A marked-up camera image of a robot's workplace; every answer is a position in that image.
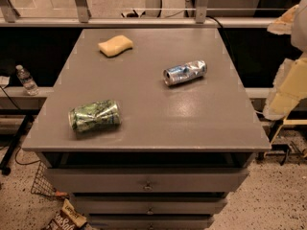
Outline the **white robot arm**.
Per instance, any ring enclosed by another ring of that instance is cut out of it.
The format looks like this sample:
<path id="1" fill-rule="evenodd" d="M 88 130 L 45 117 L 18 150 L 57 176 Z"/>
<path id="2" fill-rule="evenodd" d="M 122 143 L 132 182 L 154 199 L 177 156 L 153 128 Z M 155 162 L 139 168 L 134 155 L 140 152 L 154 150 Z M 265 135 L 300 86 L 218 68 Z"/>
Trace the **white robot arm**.
<path id="1" fill-rule="evenodd" d="M 302 52 L 297 59 L 285 58 L 273 80 L 263 115 L 280 120 L 307 97 L 307 0 L 301 0 L 267 28 L 275 35 L 290 35 L 291 44 Z"/>

